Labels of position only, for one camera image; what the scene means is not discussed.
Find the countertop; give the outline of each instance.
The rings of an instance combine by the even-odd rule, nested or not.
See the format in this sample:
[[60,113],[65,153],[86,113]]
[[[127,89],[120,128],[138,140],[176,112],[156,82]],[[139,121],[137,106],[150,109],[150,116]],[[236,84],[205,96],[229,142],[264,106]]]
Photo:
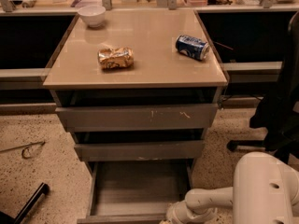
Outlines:
[[[188,9],[111,10],[105,24],[89,28],[78,19],[44,82],[47,89],[171,88],[225,86],[212,52],[196,61],[176,50],[179,35],[206,41],[194,11]],[[99,49],[128,47],[134,67],[103,71]]]

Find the chair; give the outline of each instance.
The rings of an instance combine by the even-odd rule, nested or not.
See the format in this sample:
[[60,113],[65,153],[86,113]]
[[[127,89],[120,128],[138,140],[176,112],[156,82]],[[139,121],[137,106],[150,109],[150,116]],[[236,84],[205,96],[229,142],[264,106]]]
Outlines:
[[250,128],[265,127],[265,139],[230,141],[230,150],[238,146],[264,147],[265,151],[276,151],[275,157],[286,163],[290,154],[299,158],[299,12],[290,20],[285,47],[278,81],[258,104],[249,123]]
[[45,183],[42,183],[39,188],[36,190],[36,192],[33,194],[33,196],[30,198],[30,200],[27,202],[27,204],[23,207],[23,209],[19,212],[19,214],[13,218],[5,213],[0,212],[0,223],[1,224],[20,224],[22,220],[26,217],[28,212],[31,210],[31,208],[35,205],[37,200],[42,194],[48,194],[49,192],[49,186]]

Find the floor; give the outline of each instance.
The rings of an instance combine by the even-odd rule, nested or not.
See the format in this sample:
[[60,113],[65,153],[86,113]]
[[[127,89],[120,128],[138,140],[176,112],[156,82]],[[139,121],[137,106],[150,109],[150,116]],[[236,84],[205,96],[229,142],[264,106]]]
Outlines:
[[[232,153],[226,144],[232,139],[263,139],[264,129],[249,128],[255,108],[220,109],[206,134],[202,157],[194,165],[192,182],[196,188],[216,189],[232,186],[235,165],[244,152]],[[91,176],[73,149],[74,142],[55,114],[0,115],[0,150],[45,141],[7,152],[0,151],[0,210],[15,217],[41,182],[50,186],[46,196],[29,213],[28,224],[73,224],[85,216]],[[299,170],[299,161],[290,165]],[[208,224],[232,223],[232,211],[220,209]]]

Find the desk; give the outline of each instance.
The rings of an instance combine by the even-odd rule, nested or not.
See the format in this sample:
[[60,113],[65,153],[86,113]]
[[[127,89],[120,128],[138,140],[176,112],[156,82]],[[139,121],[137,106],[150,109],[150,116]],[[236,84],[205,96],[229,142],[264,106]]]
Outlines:
[[[44,86],[93,174],[78,223],[157,223],[184,197],[227,80],[212,51],[202,62],[176,51],[183,34],[206,40],[192,10],[157,8],[109,11],[98,29],[78,20],[68,37]],[[102,71],[97,51],[118,47],[134,67]]]

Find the middle drawer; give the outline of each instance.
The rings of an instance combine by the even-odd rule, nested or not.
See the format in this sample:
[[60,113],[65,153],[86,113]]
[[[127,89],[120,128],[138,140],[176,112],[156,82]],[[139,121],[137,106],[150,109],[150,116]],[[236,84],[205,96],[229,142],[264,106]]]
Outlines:
[[175,130],[210,127],[217,104],[59,107],[67,132]]

